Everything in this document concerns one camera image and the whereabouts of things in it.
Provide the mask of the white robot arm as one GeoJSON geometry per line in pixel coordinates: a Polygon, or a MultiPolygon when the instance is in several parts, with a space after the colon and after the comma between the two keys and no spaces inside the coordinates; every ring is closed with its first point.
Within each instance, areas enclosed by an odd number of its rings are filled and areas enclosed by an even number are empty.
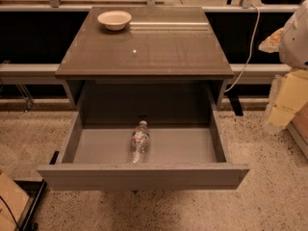
{"type": "Polygon", "coordinates": [[[283,28],[262,41],[259,49],[278,52],[280,62],[291,68],[288,74],[275,76],[269,92],[263,127],[276,134],[308,102],[308,0],[301,3],[283,28]]]}

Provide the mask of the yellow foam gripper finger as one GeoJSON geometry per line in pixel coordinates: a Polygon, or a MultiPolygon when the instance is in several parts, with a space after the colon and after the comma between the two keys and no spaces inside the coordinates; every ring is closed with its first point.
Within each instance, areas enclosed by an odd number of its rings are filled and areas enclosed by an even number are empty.
{"type": "Polygon", "coordinates": [[[298,69],[276,75],[269,92],[263,128],[270,134],[284,130],[308,102],[308,71],[298,69]]]}

